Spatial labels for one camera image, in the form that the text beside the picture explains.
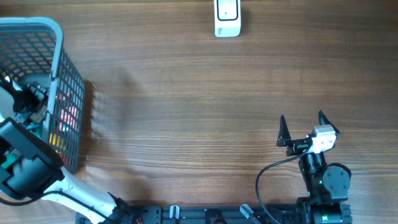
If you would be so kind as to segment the white jar green lid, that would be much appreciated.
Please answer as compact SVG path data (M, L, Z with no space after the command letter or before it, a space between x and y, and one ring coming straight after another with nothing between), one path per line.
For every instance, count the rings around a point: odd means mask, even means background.
M47 107L43 106L38 112L32 113L30 119L35 123L41 123L46 118Z

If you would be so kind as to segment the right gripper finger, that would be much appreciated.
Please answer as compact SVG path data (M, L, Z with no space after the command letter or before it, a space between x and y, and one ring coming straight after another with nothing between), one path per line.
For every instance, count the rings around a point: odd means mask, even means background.
M285 116L282 115L280 117L280 128L279 134L277 137L276 146L278 147L287 147L292 144L292 140L290 137L289 129L285 120Z
M318 112L318 120L320 125L330 125L334 129L335 134L340 135L340 131L328 120L322 110Z

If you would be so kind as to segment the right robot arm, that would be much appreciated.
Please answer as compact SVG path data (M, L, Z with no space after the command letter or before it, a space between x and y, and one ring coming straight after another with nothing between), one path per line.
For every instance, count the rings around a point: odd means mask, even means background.
M288 156L299 159L299 168L308 196L314 204L332 204L348 200L351 171L338 163L328 164L325 153L335 148L340 131L322 111L318 112L319 125L303 139L293 140L284 116L280 117L276 146L286 147Z

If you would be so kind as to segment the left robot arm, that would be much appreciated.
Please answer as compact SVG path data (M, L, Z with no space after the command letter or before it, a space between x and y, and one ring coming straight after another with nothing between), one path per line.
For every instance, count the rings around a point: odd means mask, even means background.
M48 200L92 223L132 223L125 201L75 177L46 142L14 119L14 98L20 95L12 81L1 82L1 191L13 199L1 203L17 207Z

